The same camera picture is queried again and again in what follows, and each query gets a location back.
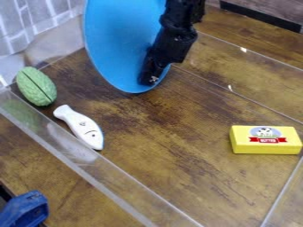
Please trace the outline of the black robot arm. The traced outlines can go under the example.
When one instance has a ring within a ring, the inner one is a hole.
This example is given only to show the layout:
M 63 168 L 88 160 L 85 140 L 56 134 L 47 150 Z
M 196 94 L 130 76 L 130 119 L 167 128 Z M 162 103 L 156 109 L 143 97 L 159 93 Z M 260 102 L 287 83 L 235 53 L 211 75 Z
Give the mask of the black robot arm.
M 138 82 L 158 83 L 171 63 L 182 63 L 198 39 L 194 24 L 203 21 L 206 0 L 166 0 L 162 28 L 147 50 Z

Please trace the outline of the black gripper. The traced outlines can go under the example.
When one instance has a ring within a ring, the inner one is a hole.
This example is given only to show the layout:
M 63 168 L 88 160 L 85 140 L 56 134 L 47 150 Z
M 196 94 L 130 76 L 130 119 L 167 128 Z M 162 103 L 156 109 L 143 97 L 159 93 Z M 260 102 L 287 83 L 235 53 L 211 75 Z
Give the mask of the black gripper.
M 139 84 L 152 86 L 171 63 L 182 63 L 196 40 L 194 23 L 199 21 L 199 0 L 167 0 L 160 16 L 162 28 L 144 57 Z

